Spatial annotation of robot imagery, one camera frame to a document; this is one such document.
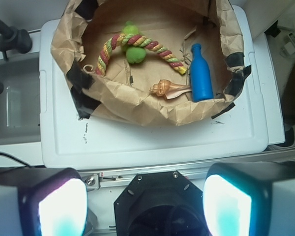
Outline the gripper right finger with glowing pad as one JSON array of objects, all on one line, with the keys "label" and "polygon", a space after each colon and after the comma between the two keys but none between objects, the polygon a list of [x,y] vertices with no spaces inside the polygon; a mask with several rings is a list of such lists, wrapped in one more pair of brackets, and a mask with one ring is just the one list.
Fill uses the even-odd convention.
[{"label": "gripper right finger with glowing pad", "polygon": [[203,207],[213,236],[295,236],[295,162],[215,163]]}]

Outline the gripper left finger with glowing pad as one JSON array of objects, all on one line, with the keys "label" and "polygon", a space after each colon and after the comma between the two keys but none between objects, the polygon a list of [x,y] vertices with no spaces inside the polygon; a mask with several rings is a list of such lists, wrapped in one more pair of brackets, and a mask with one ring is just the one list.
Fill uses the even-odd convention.
[{"label": "gripper left finger with glowing pad", "polygon": [[0,168],[0,236],[81,236],[87,188],[73,168]]}]

